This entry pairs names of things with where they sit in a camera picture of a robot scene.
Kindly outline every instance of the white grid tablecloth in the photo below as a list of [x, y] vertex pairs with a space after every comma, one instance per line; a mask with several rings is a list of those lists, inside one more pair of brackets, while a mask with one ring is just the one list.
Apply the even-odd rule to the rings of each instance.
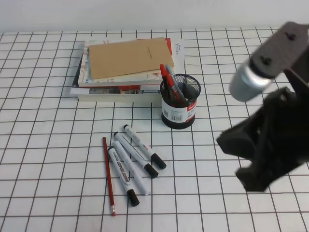
[[[276, 28], [0, 33], [0, 231], [306, 232], [309, 168], [265, 193], [246, 193], [234, 175], [248, 161], [223, 154], [216, 137], [289, 85], [284, 75], [253, 100], [228, 92], [241, 64]], [[201, 83], [196, 120], [171, 130], [160, 105], [79, 102], [69, 95], [83, 41], [169, 37], [185, 40], [185, 70]], [[131, 125], [166, 161], [152, 195], [132, 184], [131, 207], [112, 169], [112, 217], [101, 139]]]

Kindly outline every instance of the mesh pencil cup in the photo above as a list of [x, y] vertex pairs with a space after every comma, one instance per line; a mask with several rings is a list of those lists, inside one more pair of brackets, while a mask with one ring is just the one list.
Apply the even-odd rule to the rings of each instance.
[[163, 82], [160, 85], [162, 95], [162, 121], [170, 128], [181, 130], [190, 127], [195, 120], [197, 98], [201, 93], [199, 82], [186, 74], [176, 74], [179, 89], [186, 101], [179, 102], [168, 97]]

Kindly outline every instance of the book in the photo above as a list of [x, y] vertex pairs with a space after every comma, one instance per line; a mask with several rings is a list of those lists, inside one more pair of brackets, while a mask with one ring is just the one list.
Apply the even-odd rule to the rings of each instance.
[[[182, 40], [166, 39], [171, 46], [168, 47], [172, 53], [174, 62], [174, 70], [176, 73], [184, 73], [184, 47]], [[123, 76], [93, 80], [89, 65], [89, 46], [93, 44], [116, 43], [128, 40], [102, 40], [102, 41], [86, 41], [81, 63], [81, 71], [78, 79], [79, 87], [113, 87], [113, 86], [140, 86], [140, 89], [159, 90], [162, 82], [161, 73], [147, 73], [143, 75], [132, 74], [130, 81], [123, 79]]]
[[161, 102], [159, 90], [140, 90], [127, 89], [122, 90], [119, 87], [109, 88], [80, 88], [78, 79], [81, 70], [82, 59], [79, 63], [75, 78], [73, 80], [70, 95], [76, 96], [83, 102]]
[[92, 79], [126, 76], [174, 66], [164, 37], [89, 46]]

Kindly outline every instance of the red marker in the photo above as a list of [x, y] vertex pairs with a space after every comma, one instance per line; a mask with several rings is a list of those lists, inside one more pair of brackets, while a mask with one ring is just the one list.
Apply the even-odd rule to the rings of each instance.
[[167, 74], [166, 77], [167, 77], [166, 79], [167, 79], [167, 81], [168, 81], [169, 88], [170, 88], [170, 90], [172, 91], [172, 94], [174, 95], [175, 99], [176, 99], [177, 101], [182, 102], [182, 100], [181, 100], [181, 98], [179, 97], [179, 94], [178, 94], [178, 92], [177, 92], [177, 89], [176, 89], [176, 87], [175, 87], [175, 83], [173, 82], [171, 76], [170, 76], [169, 74]]
[[168, 94], [168, 98], [170, 98], [169, 86], [168, 86], [168, 81], [167, 81], [168, 72], [166, 71], [164, 64], [160, 64], [160, 70], [161, 70], [161, 75], [163, 79], [164, 89], [166, 90]]

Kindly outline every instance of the silver cylinder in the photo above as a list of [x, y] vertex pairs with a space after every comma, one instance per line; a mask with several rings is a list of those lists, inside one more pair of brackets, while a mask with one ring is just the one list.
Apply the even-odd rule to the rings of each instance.
[[263, 78], [255, 74], [249, 67], [249, 60], [245, 61], [235, 73], [229, 91], [240, 102], [246, 102], [259, 93], [262, 93], [272, 82], [271, 79]]

